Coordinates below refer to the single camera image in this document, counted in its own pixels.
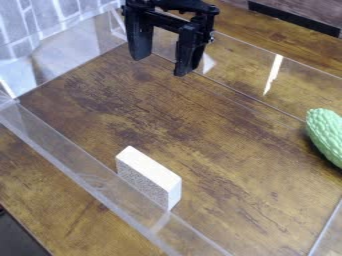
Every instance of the wooden tabletop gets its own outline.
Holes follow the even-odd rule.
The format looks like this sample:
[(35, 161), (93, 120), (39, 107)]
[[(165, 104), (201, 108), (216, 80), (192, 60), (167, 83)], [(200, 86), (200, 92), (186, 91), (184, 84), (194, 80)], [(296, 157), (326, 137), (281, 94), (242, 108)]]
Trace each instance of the wooden tabletop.
[[(342, 55), (330, 48), (338, 39), (213, 2), (222, 8), (218, 30), (341, 74)], [(234, 79), (253, 90), (252, 79)], [(301, 79), (305, 87), (308, 76)], [(270, 104), (289, 93), (281, 88)], [(305, 108), (320, 91), (310, 88)], [(282, 108), (296, 106), (296, 93)], [(341, 108), (338, 95), (328, 97)], [(309, 141), (298, 107), (297, 119), (197, 74), (177, 78), (173, 63), (158, 56), (134, 62), (126, 45), (22, 97), (22, 104), (111, 168), (133, 145), (173, 169), (184, 178), (174, 213), (236, 255), (309, 252), (342, 179)], [(0, 134), (0, 202), (47, 249), (55, 255), (161, 255), (4, 127)]]

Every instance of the white block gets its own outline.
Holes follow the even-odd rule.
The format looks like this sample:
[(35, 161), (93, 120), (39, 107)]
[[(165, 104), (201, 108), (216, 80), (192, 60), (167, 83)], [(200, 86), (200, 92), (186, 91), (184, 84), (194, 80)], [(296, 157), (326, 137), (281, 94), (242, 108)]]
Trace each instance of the white block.
[(182, 196), (182, 178), (129, 146), (117, 156), (119, 176), (166, 210), (171, 210)]

